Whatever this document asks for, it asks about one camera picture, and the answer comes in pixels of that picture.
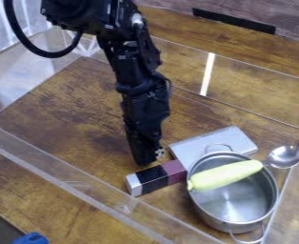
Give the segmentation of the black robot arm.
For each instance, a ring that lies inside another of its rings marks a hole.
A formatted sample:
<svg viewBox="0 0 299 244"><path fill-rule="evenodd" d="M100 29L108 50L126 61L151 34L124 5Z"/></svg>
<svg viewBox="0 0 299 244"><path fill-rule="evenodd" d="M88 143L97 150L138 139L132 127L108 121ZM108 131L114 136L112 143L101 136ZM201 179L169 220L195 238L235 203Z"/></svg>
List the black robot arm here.
<svg viewBox="0 0 299 244"><path fill-rule="evenodd" d="M132 0L41 0L41 14L57 27L96 36L122 95L122 121L134 162L164 154L161 123L169 116L171 81L156 69L160 51Z"/></svg>

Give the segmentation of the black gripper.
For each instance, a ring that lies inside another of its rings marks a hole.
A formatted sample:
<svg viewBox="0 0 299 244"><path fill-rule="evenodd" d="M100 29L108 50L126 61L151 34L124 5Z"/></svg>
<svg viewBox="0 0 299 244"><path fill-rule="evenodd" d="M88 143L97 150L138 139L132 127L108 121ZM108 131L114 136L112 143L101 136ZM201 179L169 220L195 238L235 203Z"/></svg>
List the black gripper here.
<svg viewBox="0 0 299 244"><path fill-rule="evenodd" d="M120 85L122 120L128 146L140 166L164 155L160 144L161 123L169 116L169 91L165 83L151 87Z"/></svg>

